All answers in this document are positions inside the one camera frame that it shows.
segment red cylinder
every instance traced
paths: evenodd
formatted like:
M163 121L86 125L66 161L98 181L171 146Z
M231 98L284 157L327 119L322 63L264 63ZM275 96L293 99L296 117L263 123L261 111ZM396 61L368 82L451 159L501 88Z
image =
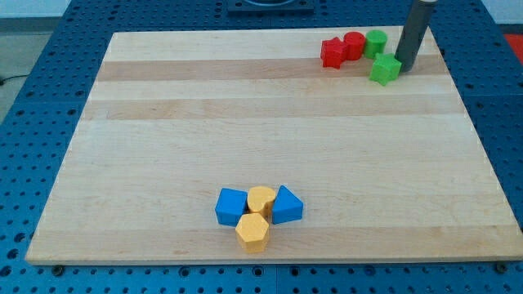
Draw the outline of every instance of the red cylinder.
M343 37L343 42L348 46L346 59L358 60L363 54L365 47L365 36L358 32L346 33Z

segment wood grain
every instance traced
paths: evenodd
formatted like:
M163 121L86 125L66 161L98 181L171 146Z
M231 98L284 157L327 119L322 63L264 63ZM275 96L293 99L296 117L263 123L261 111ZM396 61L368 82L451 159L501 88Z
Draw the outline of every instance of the wood grain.
M393 51L400 28L380 29ZM430 30L413 70L386 87L368 80L371 60L320 67L320 41L349 30L115 34L27 261L523 258ZM266 251L245 254L216 221L220 188L281 184L304 201L303 220L271 226Z

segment yellow block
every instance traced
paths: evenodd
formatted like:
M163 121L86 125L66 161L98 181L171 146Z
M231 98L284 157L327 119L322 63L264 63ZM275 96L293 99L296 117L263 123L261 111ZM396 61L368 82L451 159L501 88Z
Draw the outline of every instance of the yellow block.
M269 223L259 213L244 214L236 225L236 238L247 253L263 252L269 242Z
M276 191L274 189L265 186L252 187L247 194L248 210L267 217L272 211L275 199Z

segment blue block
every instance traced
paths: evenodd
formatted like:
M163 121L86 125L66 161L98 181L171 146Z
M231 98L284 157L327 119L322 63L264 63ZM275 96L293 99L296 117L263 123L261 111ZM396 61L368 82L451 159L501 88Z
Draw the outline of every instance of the blue block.
M272 223L281 224L287 221L297 221L303 216L303 202L287 187L281 185L272 207Z
M247 208L247 192L223 188L214 211L218 223L236 226Z

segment green block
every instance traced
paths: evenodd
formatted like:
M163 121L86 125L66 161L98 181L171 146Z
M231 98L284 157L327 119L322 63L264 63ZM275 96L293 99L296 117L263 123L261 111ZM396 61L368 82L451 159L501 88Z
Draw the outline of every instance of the green block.
M401 62L394 58L394 54L376 54L373 69L369 79L381 83L383 86L398 78Z
M383 53L387 44L387 34L379 29L373 29L365 34L365 47L363 55L374 59L376 53Z

